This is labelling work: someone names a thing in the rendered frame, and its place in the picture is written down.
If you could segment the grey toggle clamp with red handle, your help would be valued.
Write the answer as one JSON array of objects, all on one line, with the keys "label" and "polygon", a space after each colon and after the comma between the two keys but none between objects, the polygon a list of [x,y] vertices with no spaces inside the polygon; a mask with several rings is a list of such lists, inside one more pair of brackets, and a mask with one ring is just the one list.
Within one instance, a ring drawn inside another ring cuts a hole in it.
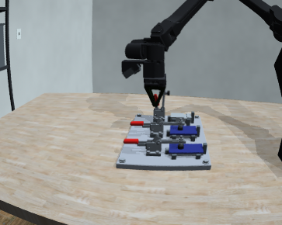
[{"label": "grey toggle clamp with red handle", "polygon": [[[151,143],[147,143],[151,142]],[[139,144],[146,143],[146,144]],[[155,135],[153,140],[138,141],[138,139],[124,139],[124,144],[137,144],[138,147],[145,147],[146,156],[160,156],[162,152],[162,144],[178,144],[178,149],[182,150],[186,140],[183,139],[181,135],[178,140],[162,140],[158,134]]]}]

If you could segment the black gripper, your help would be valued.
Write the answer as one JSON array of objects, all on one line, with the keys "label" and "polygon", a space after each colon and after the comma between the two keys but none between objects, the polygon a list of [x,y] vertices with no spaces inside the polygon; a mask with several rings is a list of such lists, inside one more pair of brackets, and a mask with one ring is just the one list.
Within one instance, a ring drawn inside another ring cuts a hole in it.
[{"label": "black gripper", "polygon": [[[165,63],[164,60],[159,61],[159,64],[157,64],[157,61],[153,62],[155,62],[155,78],[144,78],[144,83],[150,83],[144,84],[144,89],[147,92],[153,107],[158,107],[158,104],[166,88]],[[152,90],[160,91],[156,102]]]}]

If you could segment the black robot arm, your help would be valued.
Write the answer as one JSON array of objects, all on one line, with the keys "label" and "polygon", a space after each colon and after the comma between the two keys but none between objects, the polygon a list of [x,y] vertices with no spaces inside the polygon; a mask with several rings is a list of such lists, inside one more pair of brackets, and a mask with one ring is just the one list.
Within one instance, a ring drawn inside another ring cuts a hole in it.
[{"label": "black robot arm", "polygon": [[[131,75],[137,74],[141,70],[140,64],[143,64],[143,78],[155,78],[155,62],[153,61],[157,61],[159,64],[159,61],[165,60],[165,52],[176,41],[183,27],[207,1],[213,0],[186,0],[170,17],[154,26],[151,38],[132,40],[126,45],[126,57],[140,60],[122,61],[124,77],[127,79]],[[278,5],[270,6],[263,0],[239,1],[259,15],[270,26],[275,39],[282,43],[282,8]],[[147,62],[146,58],[151,62]]]}]

